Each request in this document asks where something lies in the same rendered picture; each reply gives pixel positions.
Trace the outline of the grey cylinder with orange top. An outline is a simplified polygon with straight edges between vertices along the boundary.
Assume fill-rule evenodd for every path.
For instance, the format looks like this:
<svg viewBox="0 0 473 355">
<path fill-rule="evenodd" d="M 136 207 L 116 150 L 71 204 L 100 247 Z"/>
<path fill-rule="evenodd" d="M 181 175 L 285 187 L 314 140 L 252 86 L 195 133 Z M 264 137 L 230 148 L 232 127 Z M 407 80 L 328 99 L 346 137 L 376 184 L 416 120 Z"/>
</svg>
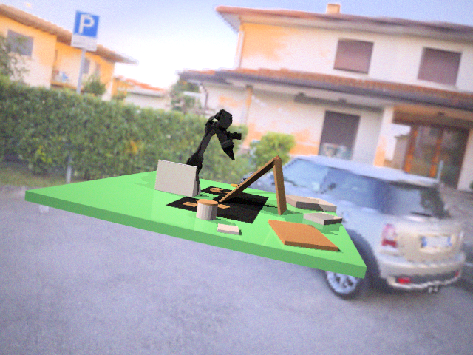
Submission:
<svg viewBox="0 0 473 355">
<path fill-rule="evenodd" d="M 218 202 L 199 199 L 196 217 L 201 220 L 216 220 Z"/>
</svg>

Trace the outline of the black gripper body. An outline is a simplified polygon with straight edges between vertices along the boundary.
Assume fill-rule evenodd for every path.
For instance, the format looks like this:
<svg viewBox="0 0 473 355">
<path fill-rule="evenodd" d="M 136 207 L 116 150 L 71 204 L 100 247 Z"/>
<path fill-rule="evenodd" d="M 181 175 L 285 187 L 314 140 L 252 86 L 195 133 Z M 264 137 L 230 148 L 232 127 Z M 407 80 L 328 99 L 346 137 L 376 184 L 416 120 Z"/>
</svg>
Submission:
<svg viewBox="0 0 473 355">
<path fill-rule="evenodd" d="M 233 141 L 230 140 L 230 138 L 229 138 L 227 130 L 218 133 L 217 137 L 220 141 L 222 149 L 226 149 L 226 148 L 234 145 Z"/>
</svg>

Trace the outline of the pale pink flat square tile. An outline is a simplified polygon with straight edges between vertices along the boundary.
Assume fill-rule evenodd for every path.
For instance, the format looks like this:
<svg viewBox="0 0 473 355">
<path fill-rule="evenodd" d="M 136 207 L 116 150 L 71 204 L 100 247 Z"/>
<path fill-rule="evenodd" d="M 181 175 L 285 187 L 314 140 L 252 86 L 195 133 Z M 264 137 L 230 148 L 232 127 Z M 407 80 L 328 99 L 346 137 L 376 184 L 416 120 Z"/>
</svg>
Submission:
<svg viewBox="0 0 473 355">
<path fill-rule="evenodd" d="M 217 232 L 239 235 L 238 226 L 229 226 L 229 225 L 218 224 Z"/>
</svg>

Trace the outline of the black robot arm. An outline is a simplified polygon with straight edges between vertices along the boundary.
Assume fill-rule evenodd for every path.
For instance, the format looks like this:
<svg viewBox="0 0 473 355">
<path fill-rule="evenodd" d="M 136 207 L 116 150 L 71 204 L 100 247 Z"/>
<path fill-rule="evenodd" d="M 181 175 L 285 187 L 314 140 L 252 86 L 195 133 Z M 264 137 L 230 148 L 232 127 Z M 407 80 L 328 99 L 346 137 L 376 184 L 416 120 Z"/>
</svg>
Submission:
<svg viewBox="0 0 473 355">
<path fill-rule="evenodd" d="M 203 139 L 201 140 L 197 151 L 186 161 L 186 165 L 188 164 L 189 166 L 197 166 L 198 174 L 200 173 L 200 170 L 202 168 L 202 162 L 204 160 L 203 153 L 211 139 L 211 136 L 225 131 L 232 124 L 232 118 L 233 117 L 231 113 L 227 112 L 224 109 L 221 109 L 219 112 L 216 113 L 216 115 L 211 116 L 207 120 L 204 128 L 205 134 L 203 136 Z M 218 121 L 213 121 L 214 119 L 217 119 Z M 230 140 L 241 140 L 241 134 L 242 133 L 237 132 L 230 133 L 230 131 L 228 131 Z"/>
</svg>

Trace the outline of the orange flat rectangular board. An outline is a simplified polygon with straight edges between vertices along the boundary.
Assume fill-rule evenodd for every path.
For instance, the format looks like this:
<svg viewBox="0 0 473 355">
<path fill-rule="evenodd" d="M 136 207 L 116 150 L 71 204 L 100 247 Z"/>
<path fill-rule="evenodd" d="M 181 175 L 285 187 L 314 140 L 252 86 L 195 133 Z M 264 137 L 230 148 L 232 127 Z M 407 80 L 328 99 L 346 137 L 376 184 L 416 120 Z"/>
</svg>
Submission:
<svg viewBox="0 0 473 355">
<path fill-rule="evenodd" d="M 338 251 L 338 247 L 314 226 L 279 220 L 269 220 L 268 223 L 285 245 Z"/>
</svg>

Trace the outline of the pale pink flat rectangular slab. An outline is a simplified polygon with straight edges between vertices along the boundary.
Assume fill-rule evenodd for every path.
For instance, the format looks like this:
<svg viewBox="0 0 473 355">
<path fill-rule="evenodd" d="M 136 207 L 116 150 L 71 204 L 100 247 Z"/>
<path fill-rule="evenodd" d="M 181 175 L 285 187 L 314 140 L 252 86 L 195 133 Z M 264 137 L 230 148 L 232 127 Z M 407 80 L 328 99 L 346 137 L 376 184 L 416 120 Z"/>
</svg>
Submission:
<svg viewBox="0 0 473 355">
<path fill-rule="evenodd" d="M 285 195 L 286 202 L 290 205 L 301 208 L 301 209 L 312 209 L 326 212 L 337 212 L 337 206 L 332 203 L 328 203 L 322 199 L 311 198 L 311 197 L 301 197 L 295 195 Z"/>
</svg>

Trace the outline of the pale pink flat rectangular card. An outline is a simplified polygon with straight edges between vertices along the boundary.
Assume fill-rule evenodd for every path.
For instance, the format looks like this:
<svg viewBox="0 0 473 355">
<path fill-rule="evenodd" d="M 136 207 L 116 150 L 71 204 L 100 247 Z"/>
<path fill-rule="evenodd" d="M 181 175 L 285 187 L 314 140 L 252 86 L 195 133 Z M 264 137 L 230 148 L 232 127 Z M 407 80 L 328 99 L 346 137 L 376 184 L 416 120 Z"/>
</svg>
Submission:
<svg viewBox="0 0 473 355">
<path fill-rule="evenodd" d="M 333 214 L 320 213 L 307 213 L 303 215 L 303 219 L 312 221 L 314 223 L 320 223 L 322 225 L 341 223 L 342 218 L 337 217 Z"/>
</svg>

